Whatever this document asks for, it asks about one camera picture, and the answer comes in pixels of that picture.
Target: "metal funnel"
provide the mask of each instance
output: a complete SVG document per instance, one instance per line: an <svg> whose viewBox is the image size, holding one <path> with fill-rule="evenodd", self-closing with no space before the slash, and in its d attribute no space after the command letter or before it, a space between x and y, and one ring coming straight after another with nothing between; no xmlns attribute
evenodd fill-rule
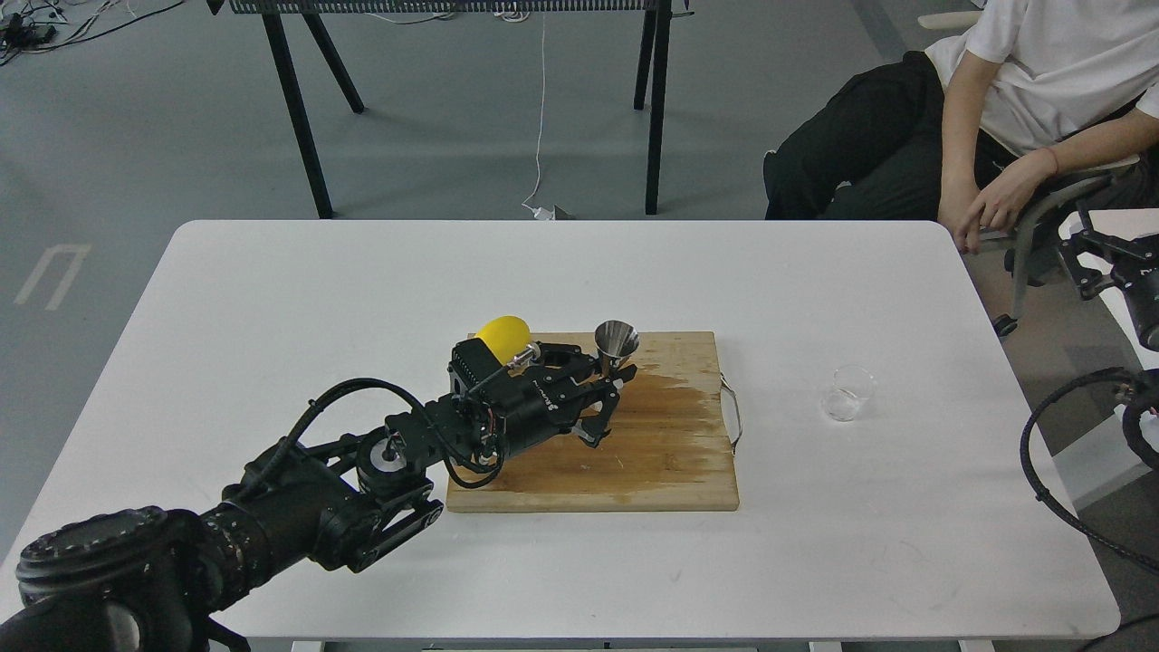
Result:
<svg viewBox="0 0 1159 652"><path fill-rule="evenodd" d="M630 323L610 318L596 329L596 349L599 351L599 368L604 376L640 349L640 334Z"/></svg>

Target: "wooden cutting board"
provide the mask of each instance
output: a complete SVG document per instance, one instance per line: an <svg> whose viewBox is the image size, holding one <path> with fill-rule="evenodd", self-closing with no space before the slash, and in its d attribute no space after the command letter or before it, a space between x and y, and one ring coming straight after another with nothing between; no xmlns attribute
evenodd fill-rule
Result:
<svg viewBox="0 0 1159 652"><path fill-rule="evenodd" d="M540 343L596 351L591 334L540 334ZM509 460L489 485L451 484L451 512L700 512L739 504L721 415L713 334L641 334L612 434L599 448L559 435ZM475 478L460 471L465 478Z"/></svg>

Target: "white t-shirt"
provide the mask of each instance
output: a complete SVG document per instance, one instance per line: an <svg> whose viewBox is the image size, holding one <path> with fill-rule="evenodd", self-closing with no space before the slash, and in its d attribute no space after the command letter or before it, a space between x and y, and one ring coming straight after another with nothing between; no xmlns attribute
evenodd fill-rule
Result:
<svg viewBox="0 0 1159 652"><path fill-rule="evenodd" d="M982 127L1015 154L1054 145L1139 95L1159 118L1159 2L991 0L978 23L926 49L942 87L965 50L1003 63Z"/></svg>

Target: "gray floor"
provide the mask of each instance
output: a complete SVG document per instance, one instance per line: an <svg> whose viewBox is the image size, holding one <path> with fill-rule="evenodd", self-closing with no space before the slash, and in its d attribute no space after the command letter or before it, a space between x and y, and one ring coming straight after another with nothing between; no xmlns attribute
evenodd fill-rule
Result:
<svg viewBox="0 0 1159 652"><path fill-rule="evenodd" d="M133 8L161 6L140 0ZM672 30L661 214L653 219L759 219L764 152L851 74L935 39L917 27L919 14L963 8L965 0L694 0L695 15ZM328 17L370 107L362 116L347 108L301 21L286 22L343 218L530 219L520 203L535 182L546 28L544 177L531 203L559 204L580 219L647 219L648 116L630 109L637 17L548 14L508 24L466 15L410 27ZM0 301L2 550L173 230L203 218L314 217L260 20L228 9L214 17L190 2L0 68L0 290L13 296ZM65 255L17 301L56 244L89 246L59 307L46 309L66 281ZM1007 283L999 261L978 256L967 264L991 313L1001 312ZM1069 287L1035 291L1030 315L1005 344L1030 402L1079 373L1128 360L1101 303L1080 303ZM1101 420L1099 403L1060 408L1043 424L1051 446ZM1012 455L1016 440L1011 433ZM1149 477L1083 515L1154 555L1156 483ZM1100 559L1124 620L1159 609L1153 581L1113 556ZM1101 649L1159 649L1157 642L1151 627ZM1060 652L1078 643L997 646Z"/></svg>

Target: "hand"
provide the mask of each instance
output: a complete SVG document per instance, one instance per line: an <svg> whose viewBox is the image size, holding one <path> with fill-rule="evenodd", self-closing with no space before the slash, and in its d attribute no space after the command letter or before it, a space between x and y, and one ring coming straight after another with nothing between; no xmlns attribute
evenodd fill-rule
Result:
<svg viewBox="0 0 1159 652"><path fill-rule="evenodd" d="M967 210L978 214L984 228L1008 230L1038 185L1057 171L1055 154L1049 148L1035 149L1006 166Z"/></svg>
<svg viewBox="0 0 1159 652"><path fill-rule="evenodd" d="M978 184L972 175L942 182L938 224L954 236L958 252L978 251L978 215L969 210L977 196Z"/></svg>

